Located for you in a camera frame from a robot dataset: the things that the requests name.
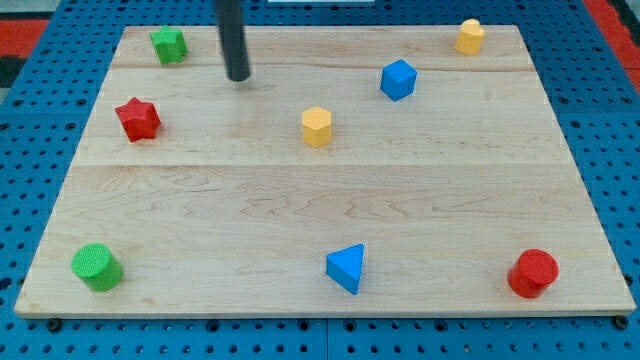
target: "red star-shaped block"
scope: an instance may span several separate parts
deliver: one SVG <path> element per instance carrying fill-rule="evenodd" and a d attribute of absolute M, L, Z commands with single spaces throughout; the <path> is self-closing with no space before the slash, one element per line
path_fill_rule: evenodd
<path fill-rule="evenodd" d="M 122 127 L 130 142 L 140 139 L 155 139 L 160 118 L 153 103 L 131 98 L 128 103 L 116 108 Z"/>

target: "red cylinder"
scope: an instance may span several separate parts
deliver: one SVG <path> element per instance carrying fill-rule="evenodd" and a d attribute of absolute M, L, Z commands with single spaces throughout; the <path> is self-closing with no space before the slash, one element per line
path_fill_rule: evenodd
<path fill-rule="evenodd" d="M 529 249 L 509 270 L 509 286 L 518 295 L 533 299 L 540 296 L 558 278 L 558 263 L 547 252 Z"/>

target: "wooden board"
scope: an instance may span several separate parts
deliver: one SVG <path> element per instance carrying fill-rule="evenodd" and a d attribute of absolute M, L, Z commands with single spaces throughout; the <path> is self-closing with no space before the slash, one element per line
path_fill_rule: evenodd
<path fill-rule="evenodd" d="M 513 26 L 482 52 L 456 27 L 248 28 L 253 75 L 225 79 L 215 28 L 185 27 L 162 67 L 128 28 L 16 305 L 25 317 L 266 318 L 605 315 L 635 308 L 537 73 Z M 404 58 L 415 94 L 378 90 Z M 130 144 L 114 107 L 153 101 L 155 140 Z M 333 112 L 333 141 L 301 113 Z M 108 293 L 72 274 L 107 244 Z M 324 256 L 366 244 L 360 294 Z M 536 300 L 506 273 L 527 248 L 559 262 Z"/>

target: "green cylinder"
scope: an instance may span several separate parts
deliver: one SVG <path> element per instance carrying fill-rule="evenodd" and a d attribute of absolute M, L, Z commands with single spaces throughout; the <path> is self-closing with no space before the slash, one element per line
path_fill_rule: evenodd
<path fill-rule="evenodd" d="M 122 279 L 122 265 L 102 244 L 89 244 L 78 250 L 71 260 L 71 270 L 96 292 L 107 291 Z"/>

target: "blue cube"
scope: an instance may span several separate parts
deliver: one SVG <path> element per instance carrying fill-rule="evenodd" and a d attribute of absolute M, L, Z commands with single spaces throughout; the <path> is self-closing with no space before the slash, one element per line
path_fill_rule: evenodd
<path fill-rule="evenodd" d="M 413 93 L 418 72 L 404 60 L 398 60 L 382 69 L 380 90 L 393 101 Z"/>

